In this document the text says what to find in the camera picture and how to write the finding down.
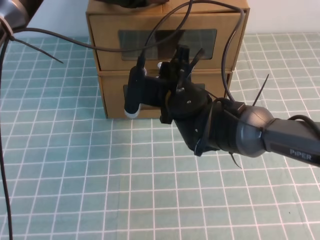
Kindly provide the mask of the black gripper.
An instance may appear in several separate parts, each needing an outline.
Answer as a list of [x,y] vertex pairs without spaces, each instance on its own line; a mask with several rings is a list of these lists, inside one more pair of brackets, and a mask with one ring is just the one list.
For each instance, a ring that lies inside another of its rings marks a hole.
[[190,60],[190,48],[177,45],[172,61],[163,62],[159,76],[139,67],[139,104],[160,109],[160,122],[175,123],[187,147],[196,156],[211,151],[213,101],[206,90],[191,81],[191,73],[205,54],[200,48]]

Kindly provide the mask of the second grey robot arm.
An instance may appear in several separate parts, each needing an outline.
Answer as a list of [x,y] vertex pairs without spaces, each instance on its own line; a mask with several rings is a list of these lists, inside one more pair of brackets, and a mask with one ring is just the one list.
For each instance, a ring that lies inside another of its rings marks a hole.
[[0,0],[0,45],[14,30],[26,27],[43,0]]

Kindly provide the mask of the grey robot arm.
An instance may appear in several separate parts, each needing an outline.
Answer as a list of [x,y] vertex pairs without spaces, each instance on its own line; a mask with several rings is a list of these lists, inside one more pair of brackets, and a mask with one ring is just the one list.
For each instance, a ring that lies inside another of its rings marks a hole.
[[272,152],[319,166],[319,123],[304,115],[276,118],[264,107],[211,95],[191,81],[203,54],[200,49],[190,59],[189,48],[178,46],[171,61],[160,65],[158,77],[147,75],[143,57],[136,65],[142,102],[160,107],[160,121],[175,123],[196,156],[222,150],[256,158]]

